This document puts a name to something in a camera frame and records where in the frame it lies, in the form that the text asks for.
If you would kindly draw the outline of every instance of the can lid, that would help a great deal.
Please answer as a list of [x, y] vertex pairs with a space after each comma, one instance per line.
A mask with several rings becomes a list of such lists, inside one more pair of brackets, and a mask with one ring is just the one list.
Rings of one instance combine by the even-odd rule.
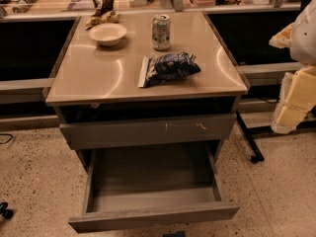
[[170, 17], [166, 14], [158, 14], [155, 16], [155, 19], [160, 21], [167, 21], [170, 19]]

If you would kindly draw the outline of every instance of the closed drawer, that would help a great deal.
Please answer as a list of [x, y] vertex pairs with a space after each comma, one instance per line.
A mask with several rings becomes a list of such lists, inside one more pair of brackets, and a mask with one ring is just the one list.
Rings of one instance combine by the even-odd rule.
[[231, 218], [206, 142], [94, 150], [78, 232]]
[[205, 141], [226, 138], [235, 114], [65, 123], [60, 129], [73, 150]]

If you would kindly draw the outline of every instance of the speckled floor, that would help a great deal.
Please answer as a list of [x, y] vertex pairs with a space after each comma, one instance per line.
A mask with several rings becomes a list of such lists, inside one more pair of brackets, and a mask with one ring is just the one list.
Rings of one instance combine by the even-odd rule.
[[[1, 132], [14, 138], [0, 145], [0, 201], [7, 201], [15, 215], [1, 217], [0, 236], [78, 236], [67, 220], [81, 213], [86, 173], [54, 117], [11, 120], [1, 123]], [[314, 237], [315, 132], [258, 138], [266, 161], [252, 164], [252, 150], [235, 124], [216, 163], [225, 199], [241, 205], [232, 220], [79, 236], [162, 237], [185, 231], [187, 237]]]

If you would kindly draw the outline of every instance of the concrete floor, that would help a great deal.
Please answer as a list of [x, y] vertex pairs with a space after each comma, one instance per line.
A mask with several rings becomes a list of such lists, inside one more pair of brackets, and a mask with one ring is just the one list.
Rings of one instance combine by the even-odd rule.
[[[271, 114], [244, 118], [266, 121]], [[86, 173], [56, 125], [55, 117], [1, 123], [0, 133], [14, 138], [0, 145], [0, 201], [7, 201], [15, 214], [9, 220], [0, 217], [0, 236], [78, 235], [67, 220], [81, 214]], [[233, 219], [79, 236], [162, 237], [185, 231], [187, 237], [314, 237], [315, 138], [315, 129], [258, 138], [266, 160], [252, 164], [252, 150], [236, 123], [216, 162], [225, 200], [241, 205]]]

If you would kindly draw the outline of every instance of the silver can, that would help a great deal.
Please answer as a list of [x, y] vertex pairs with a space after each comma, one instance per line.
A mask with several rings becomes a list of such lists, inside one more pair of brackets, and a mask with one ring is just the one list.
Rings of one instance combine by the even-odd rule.
[[165, 50], [170, 46], [170, 17], [158, 14], [152, 22], [152, 44], [156, 50]]

